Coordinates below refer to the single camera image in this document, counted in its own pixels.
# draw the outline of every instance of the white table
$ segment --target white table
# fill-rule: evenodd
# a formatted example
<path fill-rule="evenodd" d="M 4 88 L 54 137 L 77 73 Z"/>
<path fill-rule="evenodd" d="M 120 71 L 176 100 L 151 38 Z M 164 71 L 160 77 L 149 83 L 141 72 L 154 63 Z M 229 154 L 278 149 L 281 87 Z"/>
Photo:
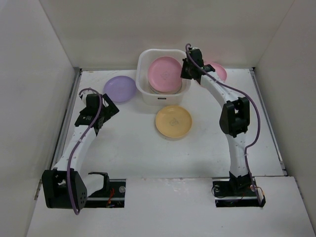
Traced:
<path fill-rule="evenodd" d="M 41 191 L 28 237 L 315 237 L 293 177 L 257 177 L 267 203 L 216 208 L 210 178 L 128 179 L 125 208 L 48 209 Z"/>
<path fill-rule="evenodd" d="M 227 84 L 247 92 L 259 107 L 261 135 L 258 143 L 248 150 L 253 175 L 283 175 L 249 70 L 228 69 L 227 73 Z M 102 92 L 104 84 L 118 75 L 134 79 L 136 71 L 83 72 L 79 90 L 92 87 Z M 228 177 L 230 156 L 227 139 L 219 127 L 220 106 L 195 81 L 180 105 L 191 113 L 193 126 L 184 138 L 173 140 L 161 135 L 155 127 L 155 115 L 161 107 L 145 104 L 139 91 L 130 101 L 119 104 L 120 112 L 103 125 L 87 152 L 81 175 L 102 171 L 108 172 L 110 178 Z M 77 97 L 66 145 L 83 108 Z M 257 130 L 253 108 L 250 117 L 247 143 L 253 141 Z"/>

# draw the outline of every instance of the purple plate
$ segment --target purple plate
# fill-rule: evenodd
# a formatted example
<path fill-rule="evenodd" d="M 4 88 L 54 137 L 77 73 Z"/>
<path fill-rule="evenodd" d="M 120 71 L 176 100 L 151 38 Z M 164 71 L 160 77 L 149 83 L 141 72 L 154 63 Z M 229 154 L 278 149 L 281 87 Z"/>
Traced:
<path fill-rule="evenodd" d="M 136 93 L 135 81 L 127 76 L 117 76 L 110 79 L 103 88 L 113 102 L 124 102 L 131 99 Z"/>

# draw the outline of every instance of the pink plate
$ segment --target pink plate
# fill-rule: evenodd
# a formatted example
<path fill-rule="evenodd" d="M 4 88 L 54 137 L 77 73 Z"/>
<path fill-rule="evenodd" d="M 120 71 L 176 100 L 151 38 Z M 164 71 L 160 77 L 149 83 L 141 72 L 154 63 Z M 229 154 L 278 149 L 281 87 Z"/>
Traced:
<path fill-rule="evenodd" d="M 158 91 L 170 92 L 181 87 L 181 64 L 172 57 L 156 59 L 148 69 L 148 82 Z"/>
<path fill-rule="evenodd" d="M 226 81 L 227 72 L 221 65 L 219 65 L 218 63 L 205 63 L 204 62 L 204 65 L 207 65 L 207 64 L 210 64 L 215 69 L 215 72 L 217 73 L 220 80 L 222 80 L 223 82 Z"/>

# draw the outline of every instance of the orange plate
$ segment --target orange plate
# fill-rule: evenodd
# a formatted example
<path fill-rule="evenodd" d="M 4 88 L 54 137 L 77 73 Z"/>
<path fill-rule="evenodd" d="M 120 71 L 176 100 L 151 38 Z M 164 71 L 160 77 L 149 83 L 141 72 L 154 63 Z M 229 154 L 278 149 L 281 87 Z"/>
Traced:
<path fill-rule="evenodd" d="M 166 106 L 156 115 L 156 127 L 166 137 L 183 137 L 190 131 L 191 126 L 190 113 L 178 105 Z"/>

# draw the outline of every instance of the wall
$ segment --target wall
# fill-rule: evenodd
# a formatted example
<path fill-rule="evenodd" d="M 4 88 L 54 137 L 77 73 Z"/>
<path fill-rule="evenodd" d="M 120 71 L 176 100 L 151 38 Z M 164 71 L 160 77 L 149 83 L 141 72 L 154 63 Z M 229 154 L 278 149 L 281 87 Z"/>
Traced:
<path fill-rule="evenodd" d="M 74 70 L 38 0 L 1 3 L 0 236 L 21 237 Z"/>
<path fill-rule="evenodd" d="M 316 228 L 316 1 L 296 0 L 256 68 L 290 175 Z"/>
<path fill-rule="evenodd" d="M 226 66 L 255 66 L 293 0 L 40 0 L 74 66 L 136 68 L 148 48 L 200 47 Z"/>

